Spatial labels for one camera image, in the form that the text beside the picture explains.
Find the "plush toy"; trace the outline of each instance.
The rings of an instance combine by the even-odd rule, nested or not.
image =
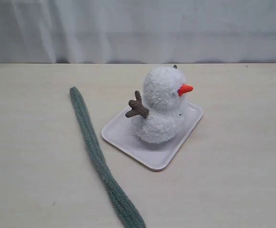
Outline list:
[[[125,116],[132,118],[133,133],[156,144],[174,138],[187,118],[186,93],[192,90],[176,65],[152,69],[145,78],[143,94],[136,91],[136,100],[128,103],[132,109]]]

